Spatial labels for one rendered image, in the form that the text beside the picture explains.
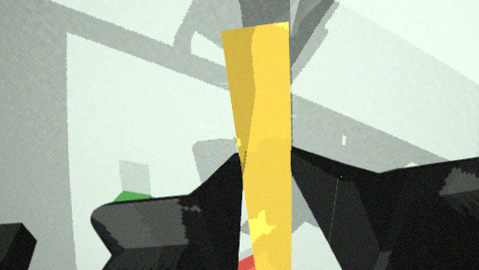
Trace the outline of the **green cube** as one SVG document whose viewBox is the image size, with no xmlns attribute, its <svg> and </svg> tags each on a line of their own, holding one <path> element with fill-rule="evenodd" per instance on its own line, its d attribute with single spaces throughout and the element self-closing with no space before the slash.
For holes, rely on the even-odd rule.
<svg viewBox="0 0 479 270">
<path fill-rule="evenodd" d="M 131 191 L 123 190 L 122 193 L 114 200 L 114 202 L 132 200 L 132 199 L 140 199 L 140 198 L 147 199 L 147 198 L 152 198 L 152 196 L 151 195 L 144 195 L 144 194 L 137 194 L 137 193 L 133 193 Z"/>
</svg>

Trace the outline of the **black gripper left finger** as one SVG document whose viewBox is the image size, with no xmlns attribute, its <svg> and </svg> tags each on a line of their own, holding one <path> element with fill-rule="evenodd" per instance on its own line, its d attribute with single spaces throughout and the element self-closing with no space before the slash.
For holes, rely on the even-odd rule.
<svg viewBox="0 0 479 270">
<path fill-rule="evenodd" d="M 117 249 L 196 244 L 207 270 L 238 270 L 243 178 L 233 154 L 190 194 L 108 202 L 90 215 L 113 255 Z"/>
</svg>

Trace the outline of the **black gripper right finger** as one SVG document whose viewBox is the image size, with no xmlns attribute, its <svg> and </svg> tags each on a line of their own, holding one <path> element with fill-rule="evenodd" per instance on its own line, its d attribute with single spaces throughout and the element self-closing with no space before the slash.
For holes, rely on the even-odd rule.
<svg viewBox="0 0 479 270">
<path fill-rule="evenodd" d="M 291 172 L 342 270 L 386 270 L 414 201 L 479 189 L 479 157 L 376 173 L 292 146 Z"/>
</svg>

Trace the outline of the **red rectangular block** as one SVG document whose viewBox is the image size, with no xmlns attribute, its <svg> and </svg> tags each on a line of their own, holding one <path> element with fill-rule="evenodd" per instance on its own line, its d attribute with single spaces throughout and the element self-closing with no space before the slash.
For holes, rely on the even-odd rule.
<svg viewBox="0 0 479 270">
<path fill-rule="evenodd" d="M 254 256 L 251 255 L 248 258 L 246 258 L 242 261 L 239 261 L 238 270 L 255 270 Z"/>
</svg>

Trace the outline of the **yellow bar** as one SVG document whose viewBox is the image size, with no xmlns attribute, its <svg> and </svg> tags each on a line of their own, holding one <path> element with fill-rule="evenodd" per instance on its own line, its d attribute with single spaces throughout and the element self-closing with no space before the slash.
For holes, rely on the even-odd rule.
<svg viewBox="0 0 479 270">
<path fill-rule="evenodd" d="M 289 22 L 221 37 L 255 270 L 292 270 Z"/>
</svg>

